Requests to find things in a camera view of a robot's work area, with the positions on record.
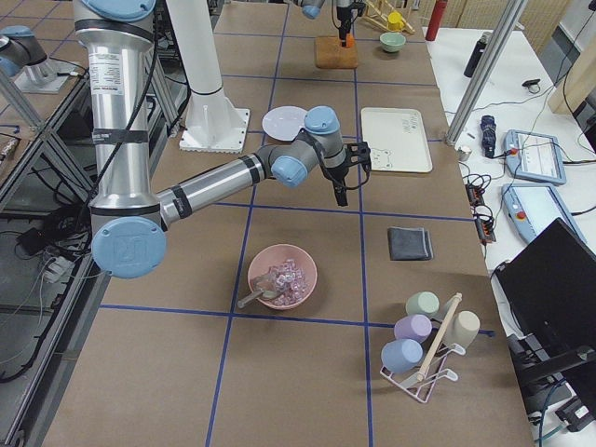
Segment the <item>green bowl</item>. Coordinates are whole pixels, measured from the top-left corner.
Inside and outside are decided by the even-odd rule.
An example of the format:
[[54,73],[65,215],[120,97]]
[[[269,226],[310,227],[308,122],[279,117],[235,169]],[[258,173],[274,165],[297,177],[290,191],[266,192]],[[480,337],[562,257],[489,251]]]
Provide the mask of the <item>green bowl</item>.
[[395,53],[400,51],[406,45],[406,38],[400,33],[384,33],[381,34],[381,47],[387,53]]

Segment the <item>scoop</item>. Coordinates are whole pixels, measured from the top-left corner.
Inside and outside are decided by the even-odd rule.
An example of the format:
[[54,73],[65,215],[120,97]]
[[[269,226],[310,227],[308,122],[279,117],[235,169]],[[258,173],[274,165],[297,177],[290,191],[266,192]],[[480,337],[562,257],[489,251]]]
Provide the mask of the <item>scoop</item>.
[[260,298],[264,301],[275,300],[280,296],[282,291],[276,287],[275,276],[271,274],[262,275],[257,277],[254,281],[255,291],[250,295],[245,296],[237,302],[237,306],[243,309],[248,303]]

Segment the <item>computer monitor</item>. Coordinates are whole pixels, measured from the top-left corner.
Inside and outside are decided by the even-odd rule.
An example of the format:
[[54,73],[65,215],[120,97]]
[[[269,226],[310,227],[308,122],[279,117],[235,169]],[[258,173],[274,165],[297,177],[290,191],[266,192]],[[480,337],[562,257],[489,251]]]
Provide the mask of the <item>computer monitor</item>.
[[596,349],[596,255],[557,219],[495,274],[520,329],[560,360],[551,372],[560,372],[596,415],[596,361],[571,364],[594,358],[573,351]]

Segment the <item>white desk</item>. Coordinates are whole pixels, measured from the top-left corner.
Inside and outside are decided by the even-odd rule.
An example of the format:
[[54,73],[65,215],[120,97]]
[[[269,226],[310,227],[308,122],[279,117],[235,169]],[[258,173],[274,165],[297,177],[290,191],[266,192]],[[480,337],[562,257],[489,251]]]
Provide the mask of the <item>white desk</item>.
[[[454,115],[448,112],[457,110],[457,106],[466,91],[469,79],[463,75],[464,68],[481,34],[482,30],[442,28],[437,39],[434,42],[427,43],[433,70],[440,88],[441,100],[447,119],[450,122]],[[526,88],[522,87],[523,81],[535,78],[541,79],[540,93],[552,86],[547,72],[542,67],[523,33],[514,32],[499,58],[476,107],[482,107],[492,102],[522,102],[532,96],[538,96],[540,93],[532,95]],[[455,145],[455,147],[466,145],[472,149],[472,155],[466,162],[470,171],[479,174],[490,174],[493,177],[499,177],[503,174],[502,159],[495,160],[482,156],[480,122],[483,115],[494,116],[497,135],[496,151],[501,147],[505,133],[509,129],[531,130],[534,126],[534,132],[556,136],[559,144],[573,160],[596,158],[592,151],[583,149],[577,144],[577,136],[581,133],[581,130],[575,120],[570,115],[555,115],[545,105],[552,91],[554,89],[548,94],[524,104],[503,104],[473,112],[464,132]],[[582,136],[579,141],[589,147],[585,137]],[[592,192],[594,190],[594,179],[596,179],[596,165],[566,165],[565,173],[567,183],[557,189],[569,211],[587,210],[594,206],[596,196]],[[465,167],[462,167],[462,174],[467,174]],[[496,242],[489,244],[487,248],[486,266],[489,270],[493,270],[505,260],[513,259],[526,246],[507,216],[507,211],[502,209],[499,212],[501,186],[512,181],[513,177],[508,170],[505,170],[505,175],[500,179],[493,180],[484,195],[484,200],[491,207],[494,215],[498,213],[495,228]],[[516,179],[515,182],[523,183],[524,181]],[[586,237],[589,247],[596,251],[596,211],[577,216],[576,222]],[[496,300],[499,303],[499,310],[503,311],[501,317],[506,332],[508,334],[513,333],[515,331],[508,324],[508,305],[503,292],[500,291],[498,284],[494,284],[493,288]],[[559,406],[560,404],[556,404],[553,405],[553,408]],[[545,434],[559,423],[557,416],[551,412],[547,413],[545,421]],[[596,445],[596,423],[591,423],[579,433],[569,433],[567,430],[563,430],[553,438],[545,440],[543,445],[566,447]]]

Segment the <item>blue joint cap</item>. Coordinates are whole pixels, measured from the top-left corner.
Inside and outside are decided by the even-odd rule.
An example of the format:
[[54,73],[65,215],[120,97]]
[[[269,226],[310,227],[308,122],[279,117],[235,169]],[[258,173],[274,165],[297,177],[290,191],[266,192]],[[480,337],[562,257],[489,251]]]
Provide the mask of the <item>blue joint cap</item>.
[[24,25],[11,25],[0,30],[0,34],[6,37],[33,37],[35,34]]
[[166,235],[144,217],[119,217],[93,237],[91,252],[97,265],[117,278],[137,278],[153,271],[166,254]]
[[305,128],[315,135],[329,135],[339,130],[339,120],[331,107],[319,105],[306,114]]
[[320,14],[320,7],[313,7],[312,5],[302,8],[302,13],[309,19],[316,19]]
[[280,182],[295,188],[308,177],[305,164],[293,156],[279,157],[271,167],[271,172]]
[[10,59],[0,58],[0,70],[2,70],[6,76],[12,77],[20,71],[20,67]]
[[81,0],[83,5],[108,20],[139,21],[153,12],[156,0]]

